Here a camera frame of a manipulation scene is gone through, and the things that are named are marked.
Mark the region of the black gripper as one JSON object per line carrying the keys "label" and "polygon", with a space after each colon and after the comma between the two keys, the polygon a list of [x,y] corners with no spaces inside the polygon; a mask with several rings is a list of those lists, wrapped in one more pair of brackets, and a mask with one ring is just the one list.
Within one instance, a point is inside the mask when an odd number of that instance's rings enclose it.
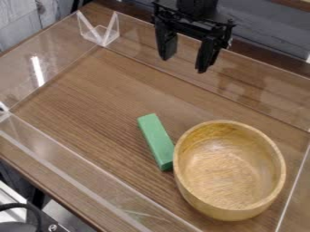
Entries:
{"label": "black gripper", "polygon": [[153,0],[152,5],[160,58],[167,61],[175,55],[176,34],[203,39],[195,69],[197,73],[204,73],[220,51],[218,39],[228,41],[231,38],[234,20],[218,12],[218,0]]}

